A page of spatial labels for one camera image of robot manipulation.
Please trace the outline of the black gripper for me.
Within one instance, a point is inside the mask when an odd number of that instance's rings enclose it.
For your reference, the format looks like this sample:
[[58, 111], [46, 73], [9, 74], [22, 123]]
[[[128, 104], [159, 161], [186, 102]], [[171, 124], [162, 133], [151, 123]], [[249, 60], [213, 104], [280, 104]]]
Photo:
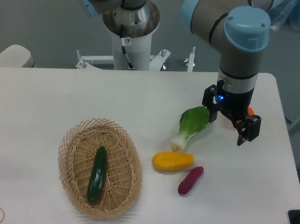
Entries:
[[[230, 93], [223, 87], [226, 87], [225, 81], [219, 80], [217, 85], [213, 84], [204, 91], [202, 105], [208, 110], [210, 123], [217, 119], [219, 111], [234, 123], [242, 119], [242, 116], [250, 105], [253, 89], [245, 93], [237, 94]], [[251, 120], [246, 120], [244, 128], [236, 128], [239, 134], [237, 140], [238, 146], [246, 141], [251, 142], [259, 136], [261, 121], [260, 116], [254, 115]]]

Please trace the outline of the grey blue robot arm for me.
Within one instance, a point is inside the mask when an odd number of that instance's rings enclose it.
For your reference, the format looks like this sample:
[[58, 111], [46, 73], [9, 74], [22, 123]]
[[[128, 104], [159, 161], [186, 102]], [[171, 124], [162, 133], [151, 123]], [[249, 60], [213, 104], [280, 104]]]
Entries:
[[[149, 70], [151, 36], [160, 13], [150, 0], [79, 0], [86, 13], [101, 16], [112, 33], [114, 68]], [[238, 145], [260, 132], [261, 118], [248, 113], [263, 52], [269, 41], [268, 11], [281, 0], [185, 0], [183, 25], [220, 53], [218, 81], [205, 89], [209, 120], [222, 113], [238, 132]]]

